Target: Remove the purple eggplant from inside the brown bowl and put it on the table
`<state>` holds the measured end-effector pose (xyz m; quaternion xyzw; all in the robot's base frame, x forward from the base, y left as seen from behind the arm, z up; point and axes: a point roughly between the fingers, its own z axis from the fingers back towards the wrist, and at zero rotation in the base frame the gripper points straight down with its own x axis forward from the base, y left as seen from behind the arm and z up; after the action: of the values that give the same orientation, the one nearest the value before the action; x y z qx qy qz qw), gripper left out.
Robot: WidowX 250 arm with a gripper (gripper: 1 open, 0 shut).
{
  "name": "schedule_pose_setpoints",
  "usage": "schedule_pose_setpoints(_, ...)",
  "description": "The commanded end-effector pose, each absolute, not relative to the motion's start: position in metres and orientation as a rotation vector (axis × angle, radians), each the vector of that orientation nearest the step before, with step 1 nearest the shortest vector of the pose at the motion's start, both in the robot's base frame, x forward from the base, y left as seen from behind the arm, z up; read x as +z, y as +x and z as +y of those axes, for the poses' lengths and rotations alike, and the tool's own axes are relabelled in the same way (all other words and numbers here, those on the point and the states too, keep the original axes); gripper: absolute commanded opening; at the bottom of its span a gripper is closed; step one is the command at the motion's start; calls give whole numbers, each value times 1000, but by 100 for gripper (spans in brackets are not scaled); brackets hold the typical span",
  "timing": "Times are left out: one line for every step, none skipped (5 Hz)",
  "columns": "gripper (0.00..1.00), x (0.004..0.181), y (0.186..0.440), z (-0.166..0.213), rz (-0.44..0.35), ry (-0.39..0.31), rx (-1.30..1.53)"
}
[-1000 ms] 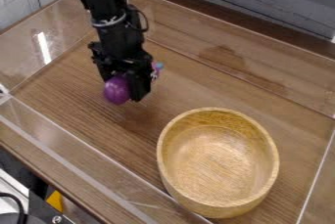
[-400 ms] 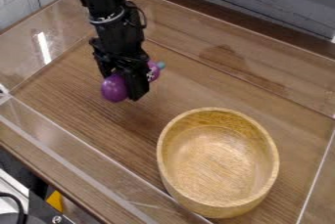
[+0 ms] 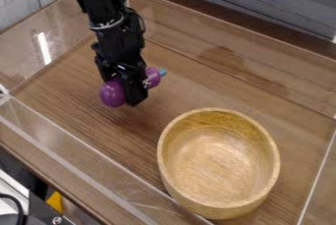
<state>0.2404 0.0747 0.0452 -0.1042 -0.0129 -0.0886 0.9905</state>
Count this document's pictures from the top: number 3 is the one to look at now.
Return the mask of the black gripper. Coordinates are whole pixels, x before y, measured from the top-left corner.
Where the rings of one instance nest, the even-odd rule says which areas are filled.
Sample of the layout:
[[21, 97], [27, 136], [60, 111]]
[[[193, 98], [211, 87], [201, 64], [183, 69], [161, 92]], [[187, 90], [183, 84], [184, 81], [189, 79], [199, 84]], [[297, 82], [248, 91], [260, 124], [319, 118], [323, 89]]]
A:
[[148, 97], [147, 75], [141, 71], [145, 62], [140, 52], [144, 47], [143, 28], [139, 19], [128, 19], [109, 28], [95, 29], [97, 42], [95, 63], [107, 83], [121, 76], [125, 103], [139, 105]]

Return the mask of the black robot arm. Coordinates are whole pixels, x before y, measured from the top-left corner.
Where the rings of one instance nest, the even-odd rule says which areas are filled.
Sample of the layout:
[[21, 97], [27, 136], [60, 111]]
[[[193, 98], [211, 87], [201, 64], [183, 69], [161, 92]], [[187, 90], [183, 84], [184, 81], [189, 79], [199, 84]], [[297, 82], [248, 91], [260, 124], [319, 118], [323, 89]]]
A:
[[125, 104], [136, 106], [148, 97], [147, 65], [141, 58], [145, 25], [127, 1], [76, 0], [97, 38], [92, 49], [103, 81], [119, 86]]

